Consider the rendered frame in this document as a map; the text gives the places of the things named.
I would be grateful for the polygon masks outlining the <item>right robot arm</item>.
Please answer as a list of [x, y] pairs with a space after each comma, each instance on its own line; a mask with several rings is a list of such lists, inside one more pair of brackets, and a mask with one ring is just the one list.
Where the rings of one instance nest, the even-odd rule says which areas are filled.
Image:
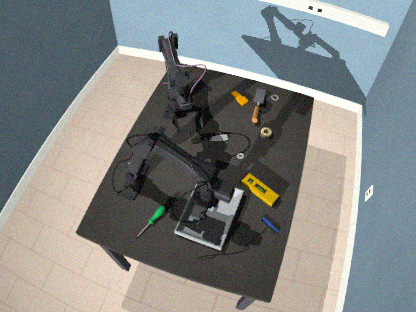
[[[164, 157], [182, 169], [192, 179], [192, 181], [198, 184], [198, 187], [205, 184], [209, 179], [208, 175], [202, 170], [203, 168], [209, 174], [210, 180], [206, 185], [199, 188], [200, 193], [204, 196], [211, 196], [214, 193], [214, 198], [229, 204], [232, 199], [231, 194], [235, 188], [224, 183], [222, 179], [217, 178], [217, 175], [219, 174], [217, 165], [190, 155], [174, 144], [165, 134], [163, 134], [164, 130], [165, 128], [160, 125], [145, 129], [142, 136], [140, 136], [135, 145], [132, 147], [132, 162], [130, 162], [125, 168], [124, 177], [127, 178], [127, 181], [121, 192], [121, 196], [130, 200], [135, 199], [149, 168], [149, 164], [144, 162], [149, 153], [153, 152], [154, 154]], [[154, 135], [157, 137], [160, 136], [160, 138], [144, 134]], [[139, 168], [141, 167], [141, 164], [142, 172], [140, 171], [140, 173]]]

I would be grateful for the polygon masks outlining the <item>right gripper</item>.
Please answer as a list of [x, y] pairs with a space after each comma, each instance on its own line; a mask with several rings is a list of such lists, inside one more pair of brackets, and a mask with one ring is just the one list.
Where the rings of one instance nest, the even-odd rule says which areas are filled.
[[[192, 200], [194, 200], [194, 202], [196, 204], [193, 207], [191, 215], [199, 217], [200, 219], [203, 219], [203, 220], [205, 220], [205, 218], [206, 218], [205, 214], [206, 214], [208, 208], [209, 209], [211, 209], [212, 207], [217, 208], [218, 203], [219, 203], [219, 200], [214, 198], [214, 193], [213, 193], [213, 195], [206, 197], [206, 196], [203, 196], [200, 193], [199, 188], [197, 188], [195, 190], [195, 193], [192, 197]], [[202, 218], [202, 216], [204, 216], [204, 218]]]

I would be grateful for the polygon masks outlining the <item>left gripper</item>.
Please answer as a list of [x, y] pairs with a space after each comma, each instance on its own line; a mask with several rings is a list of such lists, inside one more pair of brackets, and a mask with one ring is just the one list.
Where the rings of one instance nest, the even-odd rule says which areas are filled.
[[[182, 105], [182, 104], [192, 103], [193, 102], [192, 98], [194, 99], [194, 95], [189, 96], [189, 99], [188, 99], [188, 94], [185, 94], [184, 96], [181, 96], [181, 95], [177, 96], [176, 100], [177, 100], [178, 107], [179, 107], [179, 105]], [[188, 102], [187, 102], [187, 100], [188, 100]], [[178, 128], [177, 129], [178, 132], [180, 132], [180, 129], [179, 129], [177, 119], [187, 117], [186, 111], [189, 112], [189, 113], [192, 112], [192, 111], [193, 112], [198, 111], [200, 124], [201, 124], [201, 127], [203, 128], [203, 114], [204, 114], [204, 107], [203, 106], [198, 107], [198, 103], [195, 103], [195, 105], [192, 105], [192, 109], [184, 110], [184, 112], [180, 111], [180, 108], [178, 108], [178, 107], [174, 108], [174, 114], [170, 115], [171, 122], [175, 125], [176, 128]], [[178, 111], [178, 112], [176, 112], [176, 111]], [[176, 121], [176, 124], [174, 123], [173, 119], [174, 119], [174, 121]], [[202, 120], [202, 123], [201, 123], [201, 120]]]

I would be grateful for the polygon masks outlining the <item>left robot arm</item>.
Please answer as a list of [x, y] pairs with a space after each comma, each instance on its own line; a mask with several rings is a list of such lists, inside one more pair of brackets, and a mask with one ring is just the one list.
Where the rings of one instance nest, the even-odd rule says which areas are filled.
[[[159, 44], [159, 37], [160, 37], [160, 44]], [[160, 52], [162, 52], [162, 55], [164, 57], [165, 64], [166, 64], [167, 81], [168, 81], [167, 88], [169, 91], [167, 92], [168, 94], [167, 99], [169, 100], [169, 105], [167, 109], [165, 110], [164, 114], [162, 115], [162, 117], [168, 120], [171, 120], [170, 115], [174, 114], [174, 108], [178, 107], [176, 97], [179, 95], [184, 96], [185, 94], [188, 94], [189, 96], [189, 93], [187, 90], [188, 88], [187, 84], [189, 83], [189, 80], [187, 80], [187, 77], [189, 77], [188, 71], [186, 72], [184, 70], [184, 67], [176, 66], [175, 64], [176, 62], [177, 65], [182, 65], [178, 58], [177, 51], [176, 51], [176, 49], [178, 49], [178, 34], [177, 33], [171, 34], [170, 37], [172, 38], [165, 38], [164, 35], [158, 36], [158, 46], [160, 47]], [[168, 59], [166, 58], [166, 55]], [[170, 80], [170, 83], [168, 79]], [[176, 87], [175, 87], [175, 79], [176, 79]], [[195, 105], [193, 98], [192, 100], [193, 100], [192, 103], [180, 105], [182, 108], [181, 111], [192, 109], [192, 105]]]

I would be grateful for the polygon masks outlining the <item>green-handled screwdriver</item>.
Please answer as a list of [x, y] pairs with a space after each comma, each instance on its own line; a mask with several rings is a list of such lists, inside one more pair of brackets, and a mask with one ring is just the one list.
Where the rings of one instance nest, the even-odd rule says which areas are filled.
[[[166, 207], [165, 206], [160, 206], [155, 214], [149, 219], [149, 224], [154, 224], [154, 222], [160, 217], [162, 216], [166, 211]], [[149, 224], [140, 232], [140, 234], [149, 226]]]

